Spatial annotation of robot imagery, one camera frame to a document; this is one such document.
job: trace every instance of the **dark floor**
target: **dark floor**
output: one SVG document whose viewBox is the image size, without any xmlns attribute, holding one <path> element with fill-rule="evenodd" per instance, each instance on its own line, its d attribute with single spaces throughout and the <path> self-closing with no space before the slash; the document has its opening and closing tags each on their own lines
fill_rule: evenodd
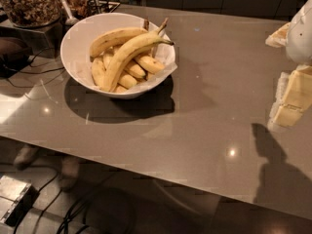
<svg viewBox="0 0 312 234">
<path fill-rule="evenodd" d="M 2 139 L 0 144 L 0 172 L 30 182 L 37 190 L 60 169 L 61 155 L 41 149 L 31 167 L 17 171 L 11 164 L 21 143 Z M 61 224 L 67 215 L 72 216 L 66 225 L 68 231 L 58 232 L 65 226 Z M 14 233 L 15 229 L 0 224 L 1 234 Z M 40 191 L 16 231 L 310 234 L 312 221 L 82 160 L 79 180 L 73 189 L 59 193 L 58 178 L 54 179 Z"/>
</svg>

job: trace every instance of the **fruit bowl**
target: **fruit bowl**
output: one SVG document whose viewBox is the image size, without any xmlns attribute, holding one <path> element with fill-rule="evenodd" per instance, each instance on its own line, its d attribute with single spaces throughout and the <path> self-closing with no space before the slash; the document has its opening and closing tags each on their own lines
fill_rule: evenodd
<svg viewBox="0 0 312 234">
<path fill-rule="evenodd" d="M 100 34 L 118 27 L 143 27 L 144 19 L 121 13 L 100 14 L 80 20 L 64 35 L 60 45 L 60 58 L 69 75 L 82 86 L 110 98 L 136 98 L 161 84 L 177 68 L 176 53 L 173 46 L 160 44 L 153 49 L 153 56 L 165 64 L 165 68 L 156 73 L 150 80 L 135 85 L 123 93 L 112 93 L 101 90 L 94 82 L 91 72 L 89 48 Z M 149 23 L 149 30 L 158 26 Z M 169 39 L 165 30 L 162 36 Z"/>
</svg>

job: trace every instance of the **jar of nuts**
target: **jar of nuts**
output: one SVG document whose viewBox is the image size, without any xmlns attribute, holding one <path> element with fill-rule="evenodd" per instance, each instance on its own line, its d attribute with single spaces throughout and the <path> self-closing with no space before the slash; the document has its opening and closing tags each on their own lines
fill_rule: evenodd
<svg viewBox="0 0 312 234">
<path fill-rule="evenodd" d="M 0 3 L 16 27 L 45 26 L 60 17 L 58 0 L 0 0 Z"/>
</svg>

